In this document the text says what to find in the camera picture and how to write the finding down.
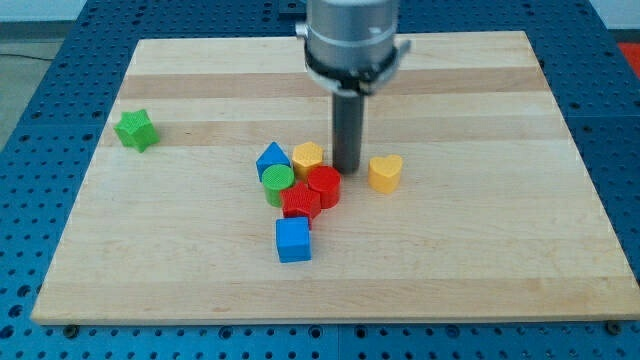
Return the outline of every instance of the blue perforated table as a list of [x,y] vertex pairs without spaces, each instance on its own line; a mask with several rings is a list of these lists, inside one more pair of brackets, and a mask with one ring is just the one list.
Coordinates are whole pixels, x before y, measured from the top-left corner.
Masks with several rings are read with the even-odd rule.
[[[640,322],[42,328],[29,320],[138,39],[292,35],[278,4],[89,0],[0,154],[0,359],[640,357]],[[640,83],[587,1],[403,1],[401,32],[525,30],[640,276]]]

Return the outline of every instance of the wooden board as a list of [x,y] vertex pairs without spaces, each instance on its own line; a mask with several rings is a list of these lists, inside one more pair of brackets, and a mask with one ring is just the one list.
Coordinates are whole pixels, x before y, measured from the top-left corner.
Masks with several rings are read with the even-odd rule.
[[[313,261],[286,265],[255,160],[273,140],[330,148],[329,96],[302,43],[141,41],[33,319],[638,318],[638,285],[524,33],[410,38],[368,100],[363,148],[365,164],[404,157],[399,189],[375,193],[363,166],[315,220]],[[140,108],[162,139],[144,154],[112,129]]]

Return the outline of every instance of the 3d printed block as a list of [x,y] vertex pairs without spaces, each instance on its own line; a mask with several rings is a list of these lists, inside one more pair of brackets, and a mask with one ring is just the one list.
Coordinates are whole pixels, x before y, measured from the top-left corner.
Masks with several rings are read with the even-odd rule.
[[286,165],[291,166],[291,162],[287,155],[282,151],[282,148],[275,141],[269,144],[265,151],[260,155],[256,161],[256,168],[258,169],[258,178],[262,181],[262,174],[271,165]]
[[311,234],[307,218],[276,220],[276,247],[282,263],[311,260]]
[[138,152],[143,152],[149,145],[160,141],[151,120],[149,120],[149,115],[144,109],[123,112],[120,122],[114,127],[114,130],[122,145],[134,147]]
[[369,161],[369,186],[384,194],[391,194],[398,187],[402,171],[402,157],[389,155],[374,157]]
[[307,182],[309,172],[322,165],[323,156],[324,149],[312,141],[296,146],[291,157],[296,178]]
[[304,216],[309,219],[309,228],[311,228],[311,220],[322,211],[320,194],[309,190],[302,182],[292,188],[282,190],[280,198],[282,199],[282,215],[285,218]]
[[271,165],[262,173],[262,186],[267,202],[275,207],[282,206],[280,191],[290,188],[295,181],[293,170],[287,165]]
[[320,194],[323,209],[334,207],[340,201],[340,173],[331,166],[319,166],[309,173],[309,189]]

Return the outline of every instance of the yellow heart block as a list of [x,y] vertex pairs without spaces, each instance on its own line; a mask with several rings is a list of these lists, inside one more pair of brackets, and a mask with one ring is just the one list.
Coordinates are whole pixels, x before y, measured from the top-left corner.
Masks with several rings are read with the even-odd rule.
[[291,162],[296,178],[307,182],[311,170],[324,162],[324,149],[312,141],[298,145],[293,149]]
[[383,194],[391,194],[400,183],[402,157],[389,155],[369,160],[369,186]]

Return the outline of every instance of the green star-shaped block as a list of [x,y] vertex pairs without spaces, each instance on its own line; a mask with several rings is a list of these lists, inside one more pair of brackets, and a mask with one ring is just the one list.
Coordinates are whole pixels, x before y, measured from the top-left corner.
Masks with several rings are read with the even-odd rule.
[[146,110],[123,112],[120,122],[114,127],[122,145],[143,152],[149,145],[160,141]]

